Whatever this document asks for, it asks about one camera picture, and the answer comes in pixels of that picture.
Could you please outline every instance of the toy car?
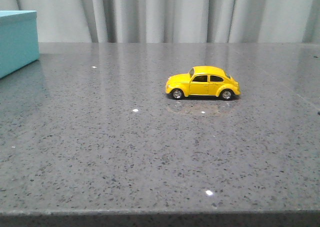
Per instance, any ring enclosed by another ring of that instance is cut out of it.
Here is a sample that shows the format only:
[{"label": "toy car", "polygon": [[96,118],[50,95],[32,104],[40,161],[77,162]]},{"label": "toy car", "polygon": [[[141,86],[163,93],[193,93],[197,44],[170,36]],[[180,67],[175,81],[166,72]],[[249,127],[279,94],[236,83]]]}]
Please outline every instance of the toy car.
[{"label": "toy car", "polygon": [[188,96],[216,96],[224,101],[240,95],[240,86],[222,68],[195,66],[189,73],[168,78],[165,92],[175,100]]}]

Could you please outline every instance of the hubcap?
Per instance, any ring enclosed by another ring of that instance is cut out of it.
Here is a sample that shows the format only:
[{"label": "hubcap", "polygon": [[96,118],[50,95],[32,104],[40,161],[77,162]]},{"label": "hubcap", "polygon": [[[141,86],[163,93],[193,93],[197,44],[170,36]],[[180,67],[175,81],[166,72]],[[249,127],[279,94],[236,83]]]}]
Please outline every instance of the hubcap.
[{"label": "hubcap", "polygon": [[181,96],[182,96],[181,91],[175,90],[175,91],[173,92],[173,97],[174,97],[175,99],[180,99]]},{"label": "hubcap", "polygon": [[229,100],[231,98],[231,92],[230,91],[223,92],[222,98],[224,98],[225,100]]}]

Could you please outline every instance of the turquoise box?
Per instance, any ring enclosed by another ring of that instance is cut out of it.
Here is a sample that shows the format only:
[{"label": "turquoise box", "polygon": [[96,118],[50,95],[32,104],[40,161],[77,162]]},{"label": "turquoise box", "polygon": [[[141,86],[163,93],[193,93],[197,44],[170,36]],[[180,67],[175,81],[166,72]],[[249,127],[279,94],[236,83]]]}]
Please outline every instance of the turquoise box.
[{"label": "turquoise box", "polygon": [[39,58],[36,11],[0,11],[0,78]]}]

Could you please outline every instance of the countertop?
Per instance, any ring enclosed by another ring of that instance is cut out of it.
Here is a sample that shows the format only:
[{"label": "countertop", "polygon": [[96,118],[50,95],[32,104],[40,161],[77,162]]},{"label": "countertop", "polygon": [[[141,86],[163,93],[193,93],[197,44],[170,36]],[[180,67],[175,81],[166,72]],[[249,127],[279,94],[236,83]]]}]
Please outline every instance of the countertop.
[{"label": "countertop", "polygon": [[[55,216],[320,225],[320,45],[41,43],[40,53],[0,79],[1,227],[60,226]],[[199,65],[225,69],[241,95],[170,99],[168,77]]]}]

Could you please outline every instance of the car door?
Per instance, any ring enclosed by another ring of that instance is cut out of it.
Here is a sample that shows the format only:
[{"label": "car door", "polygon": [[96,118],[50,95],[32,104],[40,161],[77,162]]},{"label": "car door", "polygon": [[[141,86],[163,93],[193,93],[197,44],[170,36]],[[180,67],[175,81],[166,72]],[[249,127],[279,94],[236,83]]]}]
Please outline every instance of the car door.
[{"label": "car door", "polygon": [[209,81],[209,95],[210,96],[217,96],[217,91],[224,84],[224,79],[220,76],[210,75]]},{"label": "car door", "polygon": [[201,74],[193,77],[190,82],[191,95],[207,95],[209,92],[208,75]]}]

